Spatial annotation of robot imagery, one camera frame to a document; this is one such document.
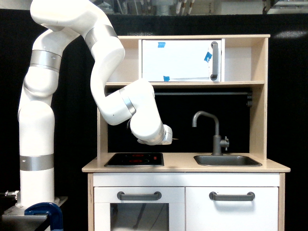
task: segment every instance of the induction cooktop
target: induction cooktop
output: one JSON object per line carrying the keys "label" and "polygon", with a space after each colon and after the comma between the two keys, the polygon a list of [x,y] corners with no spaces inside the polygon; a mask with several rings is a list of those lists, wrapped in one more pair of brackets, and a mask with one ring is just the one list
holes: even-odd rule
{"label": "induction cooktop", "polygon": [[116,153],[105,167],[151,167],[164,166],[162,153]]}

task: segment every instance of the gray handle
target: gray handle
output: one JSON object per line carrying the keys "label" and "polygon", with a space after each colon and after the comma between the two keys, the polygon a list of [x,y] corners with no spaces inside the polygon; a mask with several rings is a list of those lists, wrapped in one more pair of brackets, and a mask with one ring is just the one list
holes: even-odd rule
{"label": "gray handle", "polygon": [[214,81],[218,77],[218,43],[212,42],[211,47],[213,48],[213,74],[211,74],[211,80]]}
{"label": "gray handle", "polygon": [[210,192],[209,197],[213,201],[253,201],[255,194],[249,192],[247,195],[217,195],[216,192]]}
{"label": "gray handle", "polygon": [[116,196],[121,201],[157,201],[162,198],[160,192],[154,192],[154,194],[125,194],[124,192],[118,192]]}

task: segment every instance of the white cabinet door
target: white cabinet door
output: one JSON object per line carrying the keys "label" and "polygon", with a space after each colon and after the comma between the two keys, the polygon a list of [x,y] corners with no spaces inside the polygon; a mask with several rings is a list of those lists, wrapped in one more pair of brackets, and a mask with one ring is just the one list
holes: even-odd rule
{"label": "white cabinet door", "polygon": [[[253,201],[214,201],[219,195],[255,194]],[[187,187],[186,231],[277,231],[277,187]]]}

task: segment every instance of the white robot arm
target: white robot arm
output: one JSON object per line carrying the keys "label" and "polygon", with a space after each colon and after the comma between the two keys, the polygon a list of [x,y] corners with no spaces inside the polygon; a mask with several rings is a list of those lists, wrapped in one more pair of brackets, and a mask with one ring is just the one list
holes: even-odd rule
{"label": "white robot arm", "polygon": [[81,35],[95,59],[91,92],[108,124],[131,118],[138,142],[171,144],[172,130],[163,125],[152,85],[145,80],[108,97],[104,88],[123,60],[125,51],[107,16],[88,0],[33,0],[31,16],[47,27],[33,45],[31,64],[24,79],[18,109],[20,130],[21,205],[54,201],[54,114],[50,107],[58,86],[63,50]]}
{"label": "white robot arm", "polygon": [[18,109],[21,205],[54,201],[52,94],[58,87],[63,50],[79,36],[47,30],[33,45]]}
{"label": "white robot arm", "polygon": [[102,10],[88,0],[33,0],[31,16],[47,28],[68,27],[85,39],[95,59],[91,92],[108,124],[117,125],[132,117],[130,128],[138,142],[171,144],[172,130],[161,122],[149,82],[137,80],[105,97],[106,82],[123,60],[125,51]]}

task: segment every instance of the gray faucet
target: gray faucet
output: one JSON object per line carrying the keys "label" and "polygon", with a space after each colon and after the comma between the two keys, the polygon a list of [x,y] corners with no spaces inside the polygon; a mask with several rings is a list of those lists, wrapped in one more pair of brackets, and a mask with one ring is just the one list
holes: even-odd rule
{"label": "gray faucet", "polygon": [[208,112],[199,111],[196,114],[194,114],[194,116],[192,118],[193,119],[192,120],[192,124],[193,124],[192,126],[194,128],[197,127],[197,119],[201,115],[212,118],[215,121],[215,135],[213,136],[213,153],[212,153],[212,155],[223,155],[221,153],[221,148],[226,148],[226,150],[227,150],[227,148],[229,147],[229,139],[227,139],[227,137],[225,137],[224,140],[221,139],[221,136],[219,135],[218,118],[215,115],[210,114]]}

